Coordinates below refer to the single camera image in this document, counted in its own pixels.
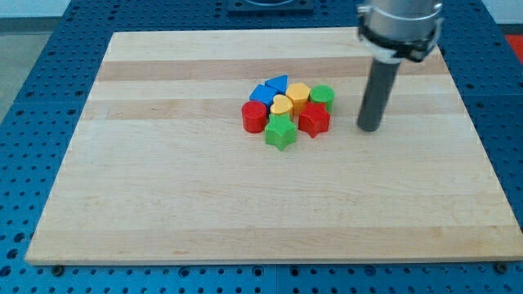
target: blue perforated table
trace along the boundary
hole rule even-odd
[[[523,292],[523,262],[33,267],[24,254],[115,31],[357,25],[356,2],[228,16],[225,2],[72,1],[0,126],[0,293]],[[479,0],[444,3],[439,46],[523,224],[523,66]]]

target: pile of blocks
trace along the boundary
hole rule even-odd
[[[283,151],[296,142],[298,129],[311,138],[328,131],[333,102],[334,91],[329,86],[310,89],[302,82],[288,85],[287,75],[272,78],[265,85],[257,85],[242,107],[244,129],[265,131],[265,142]],[[297,126],[293,117],[298,117]]]

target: green star block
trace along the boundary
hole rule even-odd
[[[265,127],[265,142],[274,145],[279,151],[296,142],[297,126],[291,122],[288,114],[269,115],[269,124]]]
[[[325,85],[313,87],[310,98],[313,103],[325,103],[327,111],[333,113],[334,90],[331,87]]]

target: blue triangle block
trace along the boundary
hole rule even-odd
[[[276,94],[278,94],[278,91],[276,89],[263,85],[257,85],[256,89],[254,89],[249,99],[262,102],[265,105],[265,107],[267,107],[268,113],[270,111],[270,106],[272,105],[272,101],[275,98]]]
[[[265,85],[278,90],[278,94],[285,95],[285,92],[287,91],[287,80],[288,75],[284,74],[279,77],[266,80]]]

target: wood grain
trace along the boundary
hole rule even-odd
[[[27,261],[521,259],[523,235],[439,51],[401,65],[374,133],[355,126],[369,65],[353,28],[116,33]],[[284,152],[245,132],[240,113],[280,74],[337,93],[330,131],[299,132]]]

